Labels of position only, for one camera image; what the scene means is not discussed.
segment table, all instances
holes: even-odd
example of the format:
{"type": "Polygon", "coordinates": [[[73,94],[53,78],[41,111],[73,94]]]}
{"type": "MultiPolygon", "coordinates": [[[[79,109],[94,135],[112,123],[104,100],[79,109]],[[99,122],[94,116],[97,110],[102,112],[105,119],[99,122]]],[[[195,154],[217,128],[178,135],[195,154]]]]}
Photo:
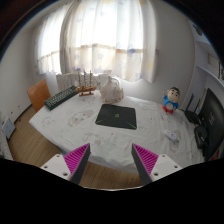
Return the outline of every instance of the table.
{"type": "Polygon", "coordinates": [[[182,168],[203,162],[194,125],[181,110],[169,115],[160,104],[125,96],[113,105],[135,108],[137,129],[131,130],[95,124],[102,104],[98,90],[92,96],[75,95],[51,111],[44,106],[29,122],[66,153],[90,143],[90,162],[124,172],[138,173],[132,143],[158,155],[166,154],[182,168]],[[179,143],[167,139],[165,129],[175,132],[179,143]]]}

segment white curtain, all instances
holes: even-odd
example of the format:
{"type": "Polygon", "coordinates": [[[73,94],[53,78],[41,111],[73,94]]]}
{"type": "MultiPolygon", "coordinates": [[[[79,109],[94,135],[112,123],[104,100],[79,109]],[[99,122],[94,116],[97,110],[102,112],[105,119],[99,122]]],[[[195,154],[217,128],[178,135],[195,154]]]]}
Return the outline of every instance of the white curtain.
{"type": "Polygon", "coordinates": [[[65,26],[66,72],[154,81],[157,25],[149,0],[82,0],[65,26]]]}
{"type": "Polygon", "coordinates": [[[60,34],[64,17],[72,2],[53,11],[36,29],[35,60],[39,74],[61,73],[60,34]]]}
{"type": "Polygon", "coordinates": [[[154,81],[158,29],[150,0],[75,0],[70,8],[71,4],[51,13],[37,29],[39,74],[84,69],[131,82],[154,81]]]}

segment wall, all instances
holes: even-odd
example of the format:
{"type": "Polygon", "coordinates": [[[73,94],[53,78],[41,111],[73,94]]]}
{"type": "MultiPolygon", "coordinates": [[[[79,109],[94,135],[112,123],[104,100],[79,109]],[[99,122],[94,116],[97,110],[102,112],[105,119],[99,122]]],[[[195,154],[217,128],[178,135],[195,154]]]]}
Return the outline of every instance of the wall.
{"type": "Polygon", "coordinates": [[[33,85],[30,70],[30,32],[19,32],[0,65],[0,110],[14,122],[31,104],[27,89],[33,85]]]}
{"type": "MultiPolygon", "coordinates": [[[[163,103],[162,92],[176,86],[180,89],[180,105],[190,84],[194,66],[193,37],[185,16],[167,3],[154,0],[160,24],[160,52],[157,76],[154,83],[139,80],[136,83],[122,82],[125,95],[163,103]]],[[[17,34],[0,65],[0,110],[8,113],[12,121],[31,104],[27,89],[46,79],[54,95],[58,89],[55,76],[37,76],[32,64],[32,38],[35,27],[56,3],[31,21],[17,34]]]]}
{"type": "Polygon", "coordinates": [[[194,40],[186,17],[160,0],[154,0],[160,26],[160,50],[154,83],[122,81],[124,94],[163,103],[162,92],[180,89],[179,105],[187,93],[194,67],[194,40]]]}

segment wooden floor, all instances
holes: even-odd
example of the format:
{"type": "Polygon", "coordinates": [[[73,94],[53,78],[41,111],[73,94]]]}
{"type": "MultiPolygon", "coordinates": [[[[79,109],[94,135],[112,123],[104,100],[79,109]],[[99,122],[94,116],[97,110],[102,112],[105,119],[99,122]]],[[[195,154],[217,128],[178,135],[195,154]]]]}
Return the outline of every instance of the wooden floor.
{"type": "MultiPolygon", "coordinates": [[[[15,123],[9,140],[12,157],[17,162],[41,167],[61,151],[30,124],[35,114],[30,107],[15,123]]],[[[129,174],[87,162],[80,186],[92,189],[128,189],[142,186],[139,175],[129,174]]]]}

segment keyboard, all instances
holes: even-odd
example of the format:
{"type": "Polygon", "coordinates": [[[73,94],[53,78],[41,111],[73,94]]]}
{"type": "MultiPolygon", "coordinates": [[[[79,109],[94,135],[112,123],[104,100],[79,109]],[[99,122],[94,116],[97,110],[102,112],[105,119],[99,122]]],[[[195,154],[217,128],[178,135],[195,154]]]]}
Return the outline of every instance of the keyboard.
{"type": "Polygon", "coordinates": [[[53,110],[58,105],[62,104],[66,100],[70,99],[71,97],[78,94],[75,89],[77,87],[70,86],[68,89],[61,91],[60,93],[57,93],[56,95],[50,97],[49,99],[44,101],[44,105],[49,109],[53,110]]]}

